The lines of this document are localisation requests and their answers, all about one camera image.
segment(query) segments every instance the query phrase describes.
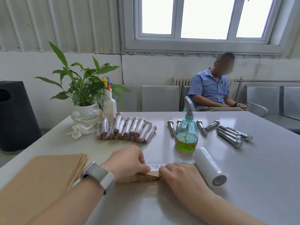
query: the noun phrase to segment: person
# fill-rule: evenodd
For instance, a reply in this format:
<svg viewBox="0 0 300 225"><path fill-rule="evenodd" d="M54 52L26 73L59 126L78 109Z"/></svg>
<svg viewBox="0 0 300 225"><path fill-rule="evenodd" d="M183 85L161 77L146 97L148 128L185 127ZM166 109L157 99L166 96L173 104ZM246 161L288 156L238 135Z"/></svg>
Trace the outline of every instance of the person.
<svg viewBox="0 0 300 225"><path fill-rule="evenodd" d="M232 72L234 54L223 52L213 67L197 73L188 93L196 111L244 111L247 106L229 98L229 82L224 76Z"/></svg>
<svg viewBox="0 0 300 225"><path fill-rule="evenodd" d="M150 171L135 145L115 150L100 166L115 180ZM167 164L160 167L159 175L191 213L210 225L265 225L213 193L193 164ZM103 194L99 183L87 176L28 224L83 225Z"/></svg>

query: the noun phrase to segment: floor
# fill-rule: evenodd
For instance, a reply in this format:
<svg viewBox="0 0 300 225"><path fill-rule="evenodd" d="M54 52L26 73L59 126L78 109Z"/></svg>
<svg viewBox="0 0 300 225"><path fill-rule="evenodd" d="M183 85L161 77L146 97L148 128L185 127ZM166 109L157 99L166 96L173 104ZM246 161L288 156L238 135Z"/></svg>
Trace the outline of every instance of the floor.
<svg viewBox="0 0 300 225"><path fill-rule="evenodd" d="M41 130L42 135L45 135L48 130ZM6 163L11 161L13 158L15 158L17 155L4 155L2 151L0 150L0 168L3 167Z"/></svg>

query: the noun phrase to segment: yellow liquid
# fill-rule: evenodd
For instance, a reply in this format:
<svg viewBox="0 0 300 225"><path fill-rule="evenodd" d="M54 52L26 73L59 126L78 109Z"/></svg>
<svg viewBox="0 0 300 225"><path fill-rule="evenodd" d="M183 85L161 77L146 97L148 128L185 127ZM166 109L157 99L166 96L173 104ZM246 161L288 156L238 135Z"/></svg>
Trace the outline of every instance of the yellow liquid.
<svg viewBox="0 0 300 225"><path fill-rule="evenodd" d="M175 137L175 146L182 151L193 151L196 149L198 139L194 134L180 132Z"/></svg>

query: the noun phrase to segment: tabletop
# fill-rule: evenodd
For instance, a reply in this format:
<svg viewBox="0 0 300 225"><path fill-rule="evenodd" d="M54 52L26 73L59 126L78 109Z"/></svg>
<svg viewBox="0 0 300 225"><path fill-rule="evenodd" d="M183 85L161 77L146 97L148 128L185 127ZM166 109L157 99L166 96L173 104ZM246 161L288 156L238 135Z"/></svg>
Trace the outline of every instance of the tabletop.
<svg viewBox="0 0 300 225"><path fill-rule="evenodd" d="M67 117L34 144L0 168L0 189L34 156L87 153L88 163L104 162L116 148L136 144L146 164L193 162L191 152L178 151L167 126L184 119L181 112L125 112L124 117L144 117L157 126L148 144L123 140L96 140L95 133L77 140ZM214 120L221 125L253 135L240 149L231 146L212 130L204 137L199 132L197 147L205 147L219 168L229 174L227 184L216 194L241 210L272 225L299 224L300 214L300 136L249 112L197 112L195 121L207 126ZM202 224L176 199L163 182L115 185L105 195L87 224Z"/></svg>

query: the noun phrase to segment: window pane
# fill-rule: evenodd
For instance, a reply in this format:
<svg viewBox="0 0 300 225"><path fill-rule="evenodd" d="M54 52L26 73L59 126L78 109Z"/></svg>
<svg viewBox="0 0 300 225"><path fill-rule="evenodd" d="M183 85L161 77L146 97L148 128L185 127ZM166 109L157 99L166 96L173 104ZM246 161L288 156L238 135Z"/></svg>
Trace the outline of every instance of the window pane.
<svg viewBox="0 0 300 225"><path fill-rule="evenodd" d="M245 0L236 37L262 38L273 0Z"/></svg>
<svg viewBox="0 0 300 225"><path fill-rule="evenodd" d="M234 0L185 0L182 38L227 39Z"/></svg>
<svg viewBox="0 0 300 225"><path fill-rule="evenodd" d="M172 34L174 0L142 0L142 33Z"/></svg>

